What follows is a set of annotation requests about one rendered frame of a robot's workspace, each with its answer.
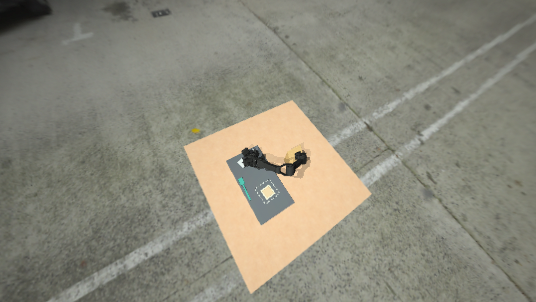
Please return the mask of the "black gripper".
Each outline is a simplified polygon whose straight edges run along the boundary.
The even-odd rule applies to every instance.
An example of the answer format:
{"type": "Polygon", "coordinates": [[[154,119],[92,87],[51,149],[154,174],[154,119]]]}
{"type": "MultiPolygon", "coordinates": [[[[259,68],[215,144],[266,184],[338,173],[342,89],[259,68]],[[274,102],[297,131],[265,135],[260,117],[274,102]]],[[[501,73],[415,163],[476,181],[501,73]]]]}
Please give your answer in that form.
{"type": "Polygon", "coordinates": [[[245,147],[245,148],[241,151],[241,153],[243,154],[244,157],[247,157],[247,159],[252,158],[253,156],[255,156],[255,155],[251,155],[251,154],[249,154],[249,149],[248,149],[247,147],[245,147]]]}

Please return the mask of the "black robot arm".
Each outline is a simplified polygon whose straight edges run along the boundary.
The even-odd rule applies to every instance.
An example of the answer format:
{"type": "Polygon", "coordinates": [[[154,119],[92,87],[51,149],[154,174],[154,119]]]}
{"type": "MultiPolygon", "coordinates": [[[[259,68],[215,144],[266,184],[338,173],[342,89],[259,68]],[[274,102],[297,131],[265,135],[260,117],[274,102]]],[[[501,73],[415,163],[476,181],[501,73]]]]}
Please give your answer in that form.
{"type": "Polygon", "coordinates": [[[301,151],[295,153],[295,162],[294,163],[284,163],[282,165],[274,165],[269,162],[267,162],[263,158],[258,158],[259,152],[254,149],[253,154],[255,155],[252,158],[243,160],[243,165],[245,167],[253,165],[254,168],[266,168],[268,170],[271,170],[275,172],[276,174],[281,174],[283,176],[293,176],[295,174],[296,169],[302,165],[307,163],[307,155],[306,153],[301,153],[301,151]],[[257,164],[257,166],[256,166],[257,164]],[[286,166],[286,173],[281,172],[281,168],[286,166]]]}

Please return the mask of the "turquoise small trowel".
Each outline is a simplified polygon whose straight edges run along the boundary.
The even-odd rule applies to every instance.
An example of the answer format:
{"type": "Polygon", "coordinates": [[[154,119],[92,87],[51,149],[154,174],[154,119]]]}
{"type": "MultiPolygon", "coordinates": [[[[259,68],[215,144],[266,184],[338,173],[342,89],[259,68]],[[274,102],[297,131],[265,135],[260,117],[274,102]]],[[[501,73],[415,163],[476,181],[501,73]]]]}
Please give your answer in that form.
{"type": "Polygon", "coordinates": [[[245,192],[246,192],[246,194],[247,194],[247,196],[248,196],[248,199],[249,199],[249,201],[250,201],[251,199],[250,199],[250,197],[249,197],[249,195],[248,195],[248,192],[247,192],[247,190],[246,190],[246,188],[245,188],[245,186],[244,186],[245,183],[244,183],[243,178],[238,179],[238,181],[239,181],[240,185],[243,186],[243,188],[244,188],[244,190],[245,190],[245,192]]]}

